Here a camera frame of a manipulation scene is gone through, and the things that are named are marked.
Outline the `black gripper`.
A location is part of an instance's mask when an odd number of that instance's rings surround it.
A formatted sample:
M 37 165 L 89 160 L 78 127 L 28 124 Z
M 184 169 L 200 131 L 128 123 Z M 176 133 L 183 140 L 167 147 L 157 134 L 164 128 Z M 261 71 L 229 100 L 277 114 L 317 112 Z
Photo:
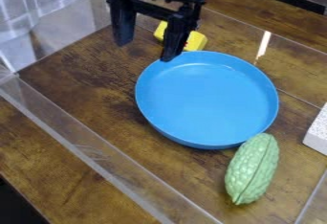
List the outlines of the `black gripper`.
M 161 61 L 168 62 L 177 57 L 184 49 L 191 32 L 196 29 L 200 8 L 204 0 L 164 0 L 165 3 L 179 2 L 177 11 L 168 10 L 143 0 L 107 0 L 111 10 L 111 24 L 115 42 L 119 46 L 133 40 L 135 17 L 139 13 L 167 20 L 163 32 Z

